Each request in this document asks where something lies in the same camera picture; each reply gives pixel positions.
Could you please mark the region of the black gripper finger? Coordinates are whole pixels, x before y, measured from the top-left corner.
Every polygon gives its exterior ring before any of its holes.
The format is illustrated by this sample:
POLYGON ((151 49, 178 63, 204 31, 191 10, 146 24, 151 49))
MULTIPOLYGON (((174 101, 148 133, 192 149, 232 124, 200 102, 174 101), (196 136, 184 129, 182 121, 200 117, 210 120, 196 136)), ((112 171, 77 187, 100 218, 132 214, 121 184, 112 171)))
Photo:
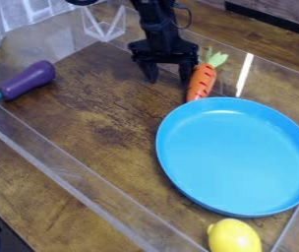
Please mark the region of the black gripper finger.
POLYGON ((155 62, 139 62, 139 68, 151 83, 155 83, 159 77, 159 67, 155 62))
POLYGON ((191 74, 192 74, 194 64, 190 62, 184 62, 179 65, 179 74, 182 85, 186 86, 188 84, 191 74))

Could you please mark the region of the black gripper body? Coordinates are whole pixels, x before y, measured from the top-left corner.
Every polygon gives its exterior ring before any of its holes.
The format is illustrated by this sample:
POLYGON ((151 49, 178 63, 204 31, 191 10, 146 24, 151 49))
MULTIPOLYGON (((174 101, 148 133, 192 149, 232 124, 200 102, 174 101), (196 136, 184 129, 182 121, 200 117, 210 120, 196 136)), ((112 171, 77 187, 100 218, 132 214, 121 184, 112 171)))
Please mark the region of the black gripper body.
POLYGON ((147 31, 146 38, 132 41, 128 49, 138 63, 196 63, 198 45, 182 39, 174 27, 147 31))

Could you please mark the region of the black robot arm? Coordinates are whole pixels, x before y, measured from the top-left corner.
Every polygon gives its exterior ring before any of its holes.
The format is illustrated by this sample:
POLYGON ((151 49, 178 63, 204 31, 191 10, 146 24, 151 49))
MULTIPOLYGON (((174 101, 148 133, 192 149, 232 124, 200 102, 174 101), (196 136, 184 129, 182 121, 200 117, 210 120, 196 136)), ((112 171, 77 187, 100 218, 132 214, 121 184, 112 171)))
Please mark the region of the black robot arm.
POLYGON ((184 9, 176 0, 129 0, 139 14, 146 38, 128 44, 132 61, 151 83, 159 77, 159 63, 178 64, 186 86, 198 64, 198 45, 180 38, 174 8, 184 9))

